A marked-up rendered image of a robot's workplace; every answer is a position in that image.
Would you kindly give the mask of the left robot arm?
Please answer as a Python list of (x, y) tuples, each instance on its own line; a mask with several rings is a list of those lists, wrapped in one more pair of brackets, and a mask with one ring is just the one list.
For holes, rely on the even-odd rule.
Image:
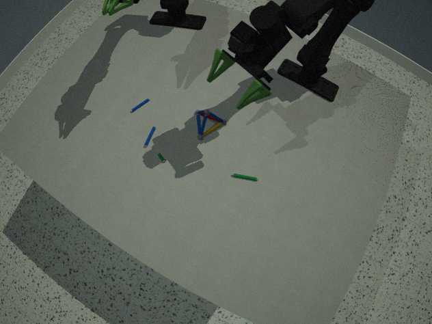
[(374, 2), (375, 0), (286, 0), (278, 5), (270, 1), (252, 10), (249, 16), (250, 23), (256, 30), (241, 21), (230, 32), (228, 46), (235, 52), (244, 53), (264, 69), (278, 54), (275, 50), (280, 52), (293, 38), (286, 27), (303, 39), (318, 27), (319, 20), (333, 8), (318, 33), (298, 52), (297, 61), (303, 67), (285, 59), (278, 69), (279, 75), (333, 102), (339, 87), (321, 77), (327, 72), (325, 65), (345, 27), (360, 10), (367, 11)]

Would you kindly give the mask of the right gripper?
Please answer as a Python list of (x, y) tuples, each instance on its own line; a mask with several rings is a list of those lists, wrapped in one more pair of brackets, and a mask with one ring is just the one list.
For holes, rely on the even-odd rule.
[[(111, 16), (111, 15), (115, 14), (116, 12), (123, 10), (124, 8), (127, 8), (129, 6), (132, 6), (134, 3), (138, 3), (138, 2), (139, 2), (139, 0), (110, 0), (110, 1), (105, 0), (102, 13), (103, 13), (103, 15), (106, 15), (107, 13), (109, 13), (109, 15)], [(108, 5), (108, 3), (109, 3), (109, 5)], [(119, 5), (118, 7), (116, 7), (119, 3), (122, 3), (122, 4)]]

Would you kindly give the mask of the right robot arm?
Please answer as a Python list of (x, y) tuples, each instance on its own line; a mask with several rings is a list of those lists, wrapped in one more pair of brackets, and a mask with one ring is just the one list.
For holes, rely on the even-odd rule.
[(156, 11), (150, 19), (150, 24), (201, 30), (206, 17), (186, 14), (188, 2), (189, 0), (160, 0), (161, 8), (167, 12)]

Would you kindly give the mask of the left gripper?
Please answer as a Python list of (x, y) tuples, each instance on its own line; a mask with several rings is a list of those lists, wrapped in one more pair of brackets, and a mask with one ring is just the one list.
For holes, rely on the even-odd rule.
[[(228, 49), (234, 54), (236, 54), (235, 58), (233, 58), (233, 56), (231, 56), (225, 50), (220, 51), (219, 49), (216, 49), (213, 58), (213, 64), (211, 67), (211, 71), (209, 72), (207, 81), (209, 83), (212, 82), (229, 67), (231, 67), (235, 62), (237, 62), (237, 64), (239, 64), (242, 68), (248, 71), (248, 73), (250, 73), (255, 79), (253, 80), (247, 91), (244, 93), (243, 97), (240, 99), (236, 108), (241, 109), (256, 100), (260, 100), (261, 98), (270, 96), (271, 88), (266, 85), (262, 80), (260, 80), (260, 78), (265, 78), (265, 80), (269, 83), (273, 80), (273, 78), (244, 53), (235, 52), (230, 47)], [(221, 60), (223, 60), (224, 62), (215, 73)]]

